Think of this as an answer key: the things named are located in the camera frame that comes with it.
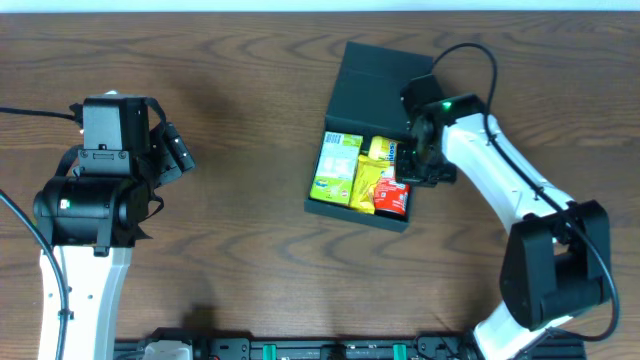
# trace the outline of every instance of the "yellow snack bag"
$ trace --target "yellow snack bag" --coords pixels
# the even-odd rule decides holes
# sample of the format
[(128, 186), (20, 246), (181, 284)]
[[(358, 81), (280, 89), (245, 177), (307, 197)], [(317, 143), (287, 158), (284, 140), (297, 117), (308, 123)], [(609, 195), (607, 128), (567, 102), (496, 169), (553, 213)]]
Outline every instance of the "yellow snack bag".
[(373, 192), (380, 180), (380, 176), (389, 168), (390, 162), (386, 160), (373, 160), (366, 155), (358, 156), (358, 169), (356, 180), (351, 192), (349, 207), (367, 214), (376, 211), (373, 205)]

